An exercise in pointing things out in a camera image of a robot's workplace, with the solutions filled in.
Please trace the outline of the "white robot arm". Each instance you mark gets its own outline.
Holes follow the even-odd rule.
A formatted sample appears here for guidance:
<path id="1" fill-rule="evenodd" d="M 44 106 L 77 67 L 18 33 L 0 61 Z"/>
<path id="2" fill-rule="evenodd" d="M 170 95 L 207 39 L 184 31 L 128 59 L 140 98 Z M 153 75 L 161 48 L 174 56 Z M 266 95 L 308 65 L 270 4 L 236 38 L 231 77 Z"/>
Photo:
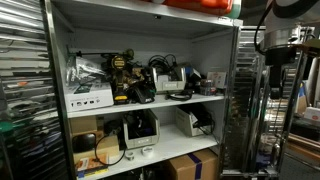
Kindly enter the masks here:
<path id="1" fill-rule="evenodd" d="M 319 56 L 318 39 L 306 42 L 300 39 L 301 28 L 319 22 L 319 14 L 320 0 L 268 0 L 255 31 L 258 33 L 264 24 L 264 39 L 259 44 L 254 37 L 254 46 L 270 67 L 268 83 L 272 99 L 283 97 L 283 66 L 293 63 L 298 51 L 308 57 Z"/>

